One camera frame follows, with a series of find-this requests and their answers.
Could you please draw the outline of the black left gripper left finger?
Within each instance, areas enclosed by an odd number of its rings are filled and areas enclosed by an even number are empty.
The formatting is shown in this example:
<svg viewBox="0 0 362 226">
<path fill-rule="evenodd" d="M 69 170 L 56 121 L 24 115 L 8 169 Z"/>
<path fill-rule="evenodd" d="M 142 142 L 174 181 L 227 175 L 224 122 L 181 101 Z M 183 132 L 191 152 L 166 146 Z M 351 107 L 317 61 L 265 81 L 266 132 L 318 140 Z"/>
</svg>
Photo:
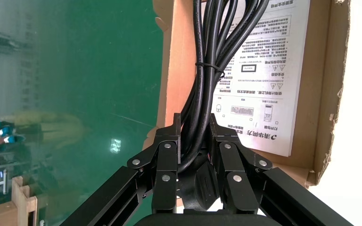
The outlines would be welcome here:
<svg viewBox="0 0 362 226">
<path fill-rule="evenodd" d="M 152 213 L 175 213 L 177 171 L 181 148 L 181 114 L 173 124 L 156 130 L 153 144 L 131 157 L 127 167 L 140 173 L 146 191 L 152 191 Z"/>
</svg>

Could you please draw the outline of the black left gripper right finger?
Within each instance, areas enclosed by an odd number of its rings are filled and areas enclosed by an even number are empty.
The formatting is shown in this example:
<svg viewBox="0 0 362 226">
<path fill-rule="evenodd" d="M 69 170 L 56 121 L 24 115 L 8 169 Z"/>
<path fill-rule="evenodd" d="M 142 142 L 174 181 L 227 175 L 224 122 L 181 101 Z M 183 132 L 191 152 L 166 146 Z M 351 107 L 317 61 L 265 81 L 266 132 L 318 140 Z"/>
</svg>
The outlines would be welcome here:
<svg viewBox="0 0 362 226">
<path fill-rule="evenodd" d="M 242 145 L 236 131 L 209 120 L 209 153 L 214 166 L 223 209 L 234 214 L 256 214 L 265 185 L 260 173 L 273 163 Z"/>
</svg>

